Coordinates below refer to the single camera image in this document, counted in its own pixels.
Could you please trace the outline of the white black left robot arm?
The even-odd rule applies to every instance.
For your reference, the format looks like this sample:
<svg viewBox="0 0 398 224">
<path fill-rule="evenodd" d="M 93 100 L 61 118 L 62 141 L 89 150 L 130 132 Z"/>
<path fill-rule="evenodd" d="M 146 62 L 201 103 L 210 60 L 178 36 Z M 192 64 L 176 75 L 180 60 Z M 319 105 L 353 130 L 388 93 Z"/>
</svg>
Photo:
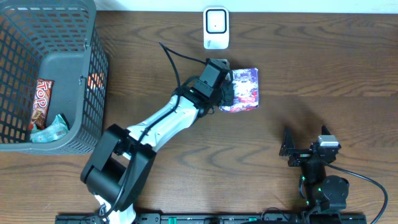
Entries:
<svg viewBox="0 0 398 224">
<path fill-rule="evenodd" d="M 180 85 L 158 112 L 126 129 L 114 124 L 101 136 L 80 179 L 100 203 L 93 223 L 132 223 L 141 193 L 160 148 L 180 131 L 226 102 L 233 89 L 231 70 L 209 70 L 195 83 Z"/>
</svg>

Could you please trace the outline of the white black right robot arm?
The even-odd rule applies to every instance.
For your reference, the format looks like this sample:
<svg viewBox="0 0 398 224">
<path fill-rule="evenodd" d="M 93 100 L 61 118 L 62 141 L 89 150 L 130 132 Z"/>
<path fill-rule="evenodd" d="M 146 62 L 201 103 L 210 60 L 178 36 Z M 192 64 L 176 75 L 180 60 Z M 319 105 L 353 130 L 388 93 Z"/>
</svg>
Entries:
<svg viewBox="0 0 398 224">
<path fill-rule="evenodd" d="M 301 168 L 301 197 L 307 199 L 308 205 L 317 208 L 318 212 L 339 212 L 346 208 L 349 182 L 337 175 L 327 175 L 325 169 L 336 160 L 340 149 L 337 138 L 326 126 L 322 126 L 321 135 L 307 149 L 295 147 L 290 129 L 284 129 L 279 155 L 289 158 L 289 167 Z"/>
</svg>

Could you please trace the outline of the mint green snack wrapper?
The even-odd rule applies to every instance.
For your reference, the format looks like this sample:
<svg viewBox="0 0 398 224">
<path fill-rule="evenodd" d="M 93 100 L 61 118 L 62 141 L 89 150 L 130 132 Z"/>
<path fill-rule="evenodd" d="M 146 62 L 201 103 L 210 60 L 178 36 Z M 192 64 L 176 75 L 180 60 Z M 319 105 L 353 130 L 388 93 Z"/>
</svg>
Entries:
<svg viewBox="0 0 398 224">
<path fill-rule="evenodd" d="M 64 120 L 62 114 L 58 114 L 53 123 L 45 129 L 38 129 L 36 124 L 33 125 L 30 141 L 33 143 L 53 142 L 63 138 L 68 132 L 67 122 Z"/>
</svg>

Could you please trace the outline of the purple snack packet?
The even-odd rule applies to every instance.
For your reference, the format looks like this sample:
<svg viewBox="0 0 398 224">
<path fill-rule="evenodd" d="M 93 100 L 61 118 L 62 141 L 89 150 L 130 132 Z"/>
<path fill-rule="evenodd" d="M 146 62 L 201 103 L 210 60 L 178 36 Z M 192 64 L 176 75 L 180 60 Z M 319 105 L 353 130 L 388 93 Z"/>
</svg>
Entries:
<svg viewBox="0 0 398 224">
<path fill-rule="evenodd" d="M 232 70 L 234 98 L 231 106 L 220 106 L 226 113 L 250 111 L 259 106 L 259 70 L 243 68 Z"/>
</svg>

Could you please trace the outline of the red Top chocolate bar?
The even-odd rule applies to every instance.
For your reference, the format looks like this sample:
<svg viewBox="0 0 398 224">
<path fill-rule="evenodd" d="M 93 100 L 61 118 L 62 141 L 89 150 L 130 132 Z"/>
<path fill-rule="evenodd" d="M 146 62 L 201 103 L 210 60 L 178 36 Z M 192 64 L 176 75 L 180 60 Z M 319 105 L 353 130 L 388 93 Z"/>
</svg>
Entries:
<svg viewBox="0 0 398 224">
<path fill-rule="evenodd" d="M 55 82 L 53 80 L 46 80 L 42 78 L 37 80 L 28 130 L 33 130 L 34 126 L 37 129 L 45 129 L 54 83 Z"/>
</svg>

